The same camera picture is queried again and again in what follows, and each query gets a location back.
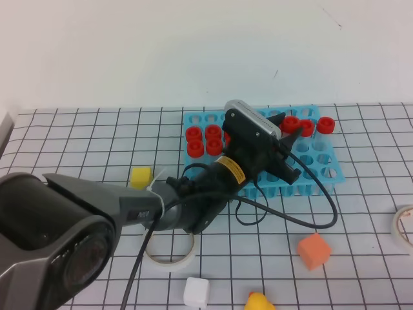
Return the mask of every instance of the red bottle cap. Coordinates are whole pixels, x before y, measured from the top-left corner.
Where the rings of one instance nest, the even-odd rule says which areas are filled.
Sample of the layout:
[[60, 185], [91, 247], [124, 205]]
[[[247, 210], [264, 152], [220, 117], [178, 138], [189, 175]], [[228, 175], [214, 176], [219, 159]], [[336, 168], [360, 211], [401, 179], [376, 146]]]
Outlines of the red bottle cap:
[[186, 141], [199, 140], [202, 141], [202, 130], [198, 126], [189, 127], [185, 132]]
[[190, 140], [186, 146], [188, 155], [192, 158], [199, 158], [204, 155], [204, 143], [199, 140]]
[[230, 144], [230, 141], [231, 141], [230, 135], [227, 134], [225, 131], [224, 131], [224, 141], [225, 141], [225, 146], [226, 147], [228, 146], [228, 144]]
[[221, 127], [218, 125], [209, 125], [205, 129], [205, 139], [218, 138], [221, 139]]
[[314, 123], [309, 119], [299, 121], [299, 126], [304, 127], [303, 133], [301, 134], [302, 137], [310, 137], [314, 132]]
[[292, 134], [299, 127], [299, 118], [295, 116], [286, 116], [281, 123], [281, 130], [286, 134]]
[[336, 122], [327, 116], [320, 118], [317, 122], [317, 131], [321, 134], [331, 134], [334, 131]]
[[210, 138], [206, 142], [206, 153], [211, 156], [218, 156], [222, 153], [223, 144], [221, 139]]

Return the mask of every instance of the black cable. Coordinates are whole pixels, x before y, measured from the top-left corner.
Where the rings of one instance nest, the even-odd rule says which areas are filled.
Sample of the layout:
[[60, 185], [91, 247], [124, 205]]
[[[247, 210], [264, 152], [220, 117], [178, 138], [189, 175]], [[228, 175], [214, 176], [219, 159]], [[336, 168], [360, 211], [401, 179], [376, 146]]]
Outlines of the black cable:
[[205, 169], [205, 170], [210, 170], [210, 169], [211, 169], [211, 168], [209, 167], [209, 165], [205, 165], [204, 163], [191, 163], [190, 165], [187, 165], [187, 166], [183, 169], [181, 178], [183, 178], [183, 176], [184, 176], [184, 174], [185, 174], [186, 171], [188, 171], [188, 170], [191, 169], [191, 168], [196, 168], [196, 167], [199, 167], [199, 168], [202, 168], [202, 169]]
[[160, 216], [158, 216], [158, 217], [153, 221], [153, 223], [152, 223], [151, 226], [149, 227], [148, 232], [147, 232], [146, 235], [145, 235], [145, 239], [143, 240], [141, 249], [139, 250], [139, 254], [138, 254], [137, 257], [136, 257], [136, 261], [135, 261], [135, 264], [134, 264], [134, 266], [133, 266], [133, 268], [132, 268], [132, 272], [130, 273], [129, 280], [128, 280], [128, 283], [127, 283], [127, 285], [126, 285], [125, 293], [124, 293], [124, 295], [123, 295], [122, 305], [121, 305], [120, 310], [125, 310], [125, 309], [126, 309], [126, 305], [127, 305], [127, 303], [128, 303], [128, 298], [129, 298], [129, 294], [130, 294], [130, 290], [131, 290], [132, 285], [133, 285], [133, 283], [134, 283], [135, 275], [136, 275], [136, 273], [137, 273], [137, 269], [139, 268], [139, 265], [140, 265], [141, 262], [142, 262], [143, 253], [145, 252], [145, 249], [146, 249], [146, 247], [148, 246], [149, 239], [150, 239], [150, 237], [152, 236], [152, 233], [154, 232], [154, 229], [155, 229], [155, 227], [156, 227], [159, 219], [160, 219]]
[[[267, 197], [265, 196], [265, 194], [264, 194], [263, 190], [261, 189], [261, 187], [259, 187], [258, 182], [257, 182], [256, 179], [254, 180], [254, 186], [263, 195], [263, 197], [265, 199], [265, 202], [267, 203], [267, 207], [269, 208]], [[236, 217], [238, 223], [240, 223], [241, 225], [244, 225], [244, 226], [253, 226], [253, 225], [257, 225], [257, 224], [261, 223], [265, 219], [265, 216], [267, 216], [267, 213], [268, 213], [267, 211], [265, 211], [264, 215], [262, 215], [262, 217], [259, 220], [256, 220], [255, 222], [252, 222], [252, 223], [246, 223], [246, 222], [241, 221], [238, 218], [238, 210], [239, 210], [240, 206], [241, 206], [241, 202], [238, 201], [238, 205], [235, 209], [235, 217]]]
[[[304, 227], [308, 227], [308, 228], [313, 228], [313, 229], [327, 229], [330, 228], [332, 226], [334, 226], [334, 224], [337, 223], [337, 219], [338, 219], [338, 213], [337, 213], [337, 208], [336, 205], [334, 204], [334, 201], [332, 200], [330, 194], [327, 192], [327, 190], [325, 189], [324, 185], [321, 184], [320, 180], [317, 178], [317, 176], [297, 157], [295, 156], [293, 153], [291, 153], [289, 150], [284, 149], [284, 148], [278, 148], [285, 156], [290, 156], [293, 160], [295, 160], [300, 166], [302, 166], [302, 168], [304, 169], [305, 172], [308, 173], [308, 175], [315, 181], [315, 183], [319, 186], [319, 188], [321, 189], [321, 191], [323, 192], [323, 194], [325, 195], [326, 199], [328, 200], [328, 202], [330, 203], [332, 212], [333, 212], [333, 219], [330, 223], [328, 224], [323, 224], [323, 225], [318, 225], [318, 224], [313, 224], [313, 223], [308, 223], [308, 222], [304, 222], [301, 220], [298, 220], [297, 218], [293, 218], [289, 215], [286, 215], [282, 212], [279, 212], [277, 210], [273, 210], [268, 206], [268, 201], [267, 198], [264, 195], [265, 201], [267, 203], [267, 206], [256, 202], [254, 200], [250, 200], [248, 198], [245, 197], [241, 197], [235, 194], [227, 194], [225, 192], [200, 192], [197, 194], [192, 194], [190, 196], [181, 198], [180, 200], [174, 201], [172, 203], [169, 203], [168, 205], [165, 206], [165, 212], [167, 212], [167, 210], [171, 209], [172, 207], [179, 205], [181, 203], [186, 203], [189, 202], [191, 200], [195, 200], [195, 199], [200, 199], [200, 198], [222, 198], [225, 200], [237, 200], [239, 202], [245, 202], [249, 205], [253, 205], [254, 207], [257, 207], [258, 209], [264, 210], [270, 214], [279, 216], [280, 218], [283, 218], [287, 221], [296, 223], [298, 225], [304, 226]], [[190, 169], [192, 167], [202, 167], [204, 169], [209, 169], [208, 165], [202, 164], [202, 163], [193, 163], [191, 165], [189, 165], [187, 168]]]
[[180, 200], [176, 200], [173, 203], [168, 204], [165, 207], [165, 212], [167, 212], [172, 207], [175, 207], [176, 205], [179, 205], [181, 203], [186, 203], [186, 202], [190, 202], [191, 200], [196, 200], [196, 199], [201, 199], [201, 198], [211, 198], [211, 197], [222, 198], [224, 200], [238, 200], [238, 201], [241, 201], [241, 202], [245, 202], [249, 205], [253, 205], [254, 207], [257, 207], [258, 209], [267, 211], [270, 214], [279, 216], [280, 218], [284, 218], [287, 221], [290, 221], [290, 222], [293, 222], [293, 223], [296, 223], [298, 225], [305, 226], [305, 227], [308, 227], [308, 228], [314, 228], [314, 229], [327, 229], [327, 228], [330, 228], [337, 222], [337, 218], [338, 218], [337, 209], [336, 209], [336, 206], [334, 205], [334, 203], [333, 203], [333, 206], [334, 206], [334, 208], [333, 208], [333, 220], [328, 224], [317, 225], [317, 224], [307, 223], [307, 222], [298, 220], [297, 218], [293, 218], [293, 217], [291, 217], [289, 215], [286, 215], [282, 212], [279, 212], [277, 210], [273, 210], [273, 209], [271, 209], [269, 207], [266, 207], [265, 205], [263, 205], [259, 202], [256, 202], [254, 200], [250, 200], [248, 198], [241, 197], [241, 196], [238, 196], [238, 195], [227, 194], [227, 193], [224, 193], [224, 192], [200, 192], [200, 193], [197, 193], [197, 194], [192, 194], [190, 196], [181, 198]]

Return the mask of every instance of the foam cube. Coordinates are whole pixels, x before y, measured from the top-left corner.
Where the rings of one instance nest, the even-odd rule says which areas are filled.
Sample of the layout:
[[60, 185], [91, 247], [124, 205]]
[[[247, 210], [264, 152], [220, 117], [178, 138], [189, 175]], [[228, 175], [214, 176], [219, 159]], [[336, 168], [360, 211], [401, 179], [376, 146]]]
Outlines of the foam cube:
[[330, 258], [331, 248], [318, 233], [315, 233], [298, 243], [297, 253], [308, 270], [313, 270], [327, 263]]
[[134, 189], [144, 189], [152, 180], [153, 176], [150, 167], [134, 167], [132, 169], [130, 186]]
[[206, 308], [208, 305], [210, 283], [207, 279], [188, 278], [183, 292], [183, 303], [189, 307]]

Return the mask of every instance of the orange cube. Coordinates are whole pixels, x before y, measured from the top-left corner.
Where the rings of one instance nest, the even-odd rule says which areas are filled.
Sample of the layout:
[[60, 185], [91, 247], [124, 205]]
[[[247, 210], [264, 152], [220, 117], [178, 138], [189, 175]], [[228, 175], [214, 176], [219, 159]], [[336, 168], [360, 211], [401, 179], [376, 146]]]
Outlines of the orange cube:
[[308, 270], [313, 270], [327, 263], [327, 260], [330, 258], [331, 248], [318, 233], [315, 233], [298, 243], [297, 253], [304, 261]]

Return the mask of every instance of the yellow label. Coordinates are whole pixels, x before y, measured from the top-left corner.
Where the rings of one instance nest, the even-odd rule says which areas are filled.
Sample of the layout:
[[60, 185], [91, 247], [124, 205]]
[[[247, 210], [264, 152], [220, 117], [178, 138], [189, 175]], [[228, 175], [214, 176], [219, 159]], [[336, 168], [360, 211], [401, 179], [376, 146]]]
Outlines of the yellow label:
[[243, 169], [241, 169], [241, 167], [232, 159], [226, 156], [221, 156], [216, 161], [224, 165], [226, 168], [228, 168], [229, 171], [231, 171], [231, 173], [235, 176], [235, 179], [237, 179], [238, 184], [241, 184], [245, 181], [245, 174], [243, 172]]

